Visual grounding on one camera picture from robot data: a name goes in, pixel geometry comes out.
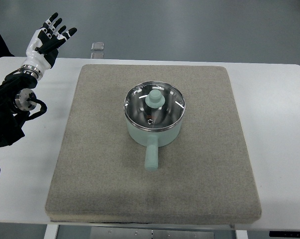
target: glass lid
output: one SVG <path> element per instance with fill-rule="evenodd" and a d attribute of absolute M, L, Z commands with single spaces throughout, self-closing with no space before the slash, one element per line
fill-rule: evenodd
<path fill-rule="evenodd" d="M 149 81 L 129 91 L 124 100 L 124 111 L 135 127 L 160 132 L 181 121 L 185 101 L 181 92 L 170 84 Z"/>

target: robotic hand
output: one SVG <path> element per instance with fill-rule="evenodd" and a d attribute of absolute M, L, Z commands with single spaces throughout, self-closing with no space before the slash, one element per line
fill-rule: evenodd
<path fill-rule="evenodd" d="M 58 48 L 77 31 L 76 28 L 71 28 L 62 33 L 66 26 L 62 26 L 56 31 L 56 27 L 62 21 L 60 18 L 52 24 L 57 16 L 58 13 L 53 14 L 40 29 L 35 31 L 26 50 L 27 59 L 22 64 L 21 69 L 26 70 L 37 80 L 42 78 L 46 70 L 53 67 L 58 55 Z"/>
<path fill-rule="evenodd" d="M 37 118 L 47 110 L 31 89 L 36 87 L 44 72 L 53 67 L 58 48 L 77 31 L 71 28 L 63 32 L 65 26 L 56 30 L 62 21 L 60 18 L 53 23 L 57 16 L 57 13 L 53 14 L 35 31 L 26 51 L 26 60 L 0 85 L 0 147 L 12 145 L 24 137 L 21 127 L 25 121 Z M 40 104 L 40 110 L 30 115 L 37 104 Z"/>

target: gray mat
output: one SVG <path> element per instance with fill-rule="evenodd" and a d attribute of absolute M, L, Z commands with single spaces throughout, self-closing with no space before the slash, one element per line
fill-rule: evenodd
<path fill-rule="evenodd" d="M 135 85 L 170 83 L 186 100 L 179 136 L 144 169 L 124 98 Z M 223 67 L 86 65 L 52 179 L 53 221 L 215 225 L 252 223 L 261 207 Z"/>

